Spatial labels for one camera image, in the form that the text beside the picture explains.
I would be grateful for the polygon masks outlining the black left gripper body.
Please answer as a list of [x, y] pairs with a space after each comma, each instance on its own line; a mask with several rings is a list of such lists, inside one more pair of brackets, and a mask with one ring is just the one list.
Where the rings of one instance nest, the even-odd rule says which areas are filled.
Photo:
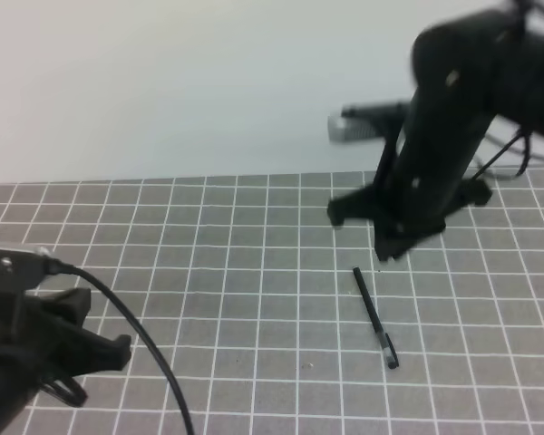
[[17, 326], [8, 306], [14, 298], [0, 297], [0, 433], [39, 391], [72, 407], [87, 399], [76, 376], [58, 366], [61, 331], [26, 330], [26, 297]]

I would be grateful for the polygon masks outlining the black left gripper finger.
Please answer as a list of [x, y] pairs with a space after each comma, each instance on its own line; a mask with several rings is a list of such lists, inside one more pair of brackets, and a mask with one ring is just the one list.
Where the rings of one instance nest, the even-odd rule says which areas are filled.
[[58, 366], [74, 376], [121, 372], [131, 359], [131, 337], [107, 339], [75, 325], [64, 326], [58, 346]]
[[73, 288], [26, 297], [27, 331], [82, 330], [92, 306], [91, 290]]

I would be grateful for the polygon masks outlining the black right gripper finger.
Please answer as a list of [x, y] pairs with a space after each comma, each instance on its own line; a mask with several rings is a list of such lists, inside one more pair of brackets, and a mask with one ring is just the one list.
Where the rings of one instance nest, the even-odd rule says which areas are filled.
[[492, 196], [489, 185], [483, 179], [465, 179], [463, 180], [453, 199], [456, 208], [465, 208], [473, 205], [475, 207], [484, 207], [488, 204]]
[[326, 213], [333, 228], [342, 227], [350, 219], [379, 221], [381, 209], [376, 202], [374, 185], [370, 184], [343, 196], [331, 198]]

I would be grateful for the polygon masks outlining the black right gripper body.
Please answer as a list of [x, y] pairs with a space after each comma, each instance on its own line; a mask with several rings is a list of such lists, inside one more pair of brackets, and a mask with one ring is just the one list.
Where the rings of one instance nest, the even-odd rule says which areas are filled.
[[413, 43], [416, 89], [404, 145], [379, 183], [389, 223], [374, 225], [380, 261], [403, 256], [443, 230], [447, 208], [493, 119], [509, 117], [517, 93], [512, 13], [477, 13], [422, 31]]

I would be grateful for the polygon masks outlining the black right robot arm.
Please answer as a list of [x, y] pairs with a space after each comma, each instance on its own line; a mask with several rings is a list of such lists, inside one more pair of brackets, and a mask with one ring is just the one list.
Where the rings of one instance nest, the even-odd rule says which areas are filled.
[[333, 227], [372, 223], [383, 262], [489, 202], [482, 175], [466, 171], [494, 119], [516, 123], [525, 144], [544, 137], [544, 4], [511, 1], [433, 25], [413, 43], [412, 68], [409, 101], [348, 106], [329, 124], [337, 142], [384, 141], [374, 180], [327, 205]]

